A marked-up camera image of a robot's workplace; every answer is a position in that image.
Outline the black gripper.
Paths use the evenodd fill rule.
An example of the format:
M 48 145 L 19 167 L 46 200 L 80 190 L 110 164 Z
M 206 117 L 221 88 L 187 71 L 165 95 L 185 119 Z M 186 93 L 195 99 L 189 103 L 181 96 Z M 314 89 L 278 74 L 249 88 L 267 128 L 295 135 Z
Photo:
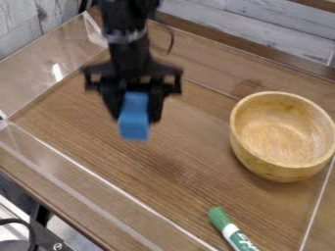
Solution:
M 154 59 L 147 38 L 130 44 L 110 44 L 108 50 L 111 59 L 107 62 L 83 67 L 86 89 L 100 90 L 103 103 L 111 116 L 118 120 L 126 91 L 118 86 L 106 86 L 100 89 L 102 82 L 108 79 L 130 80 L 132 84 L 138 84 L 143 77 L 165 80 L 167 76 L 173 76 L 174 83 L 165 82 L 165 86 L 154 85 L 150 91 L 150 119 L 153 124 L 158 123 L 162 119 L 166 94 L 182 93 L 183 69 Z

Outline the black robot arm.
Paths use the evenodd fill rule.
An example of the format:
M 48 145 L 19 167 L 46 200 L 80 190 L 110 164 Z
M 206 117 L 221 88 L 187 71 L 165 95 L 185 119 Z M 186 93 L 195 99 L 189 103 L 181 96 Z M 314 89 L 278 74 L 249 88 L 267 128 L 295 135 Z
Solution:
M 102 95 L 116 120 L 127 92 L 148 95 L 144 113 L 151 124 L 162 119 L 166 98 L 182 93 L 183 68 L 158 61 L 150 49 L 148 19 L 155 17 L 161 3 L 162 0 L 99 0 L 110 60 L 83 67 L 84 86 Z

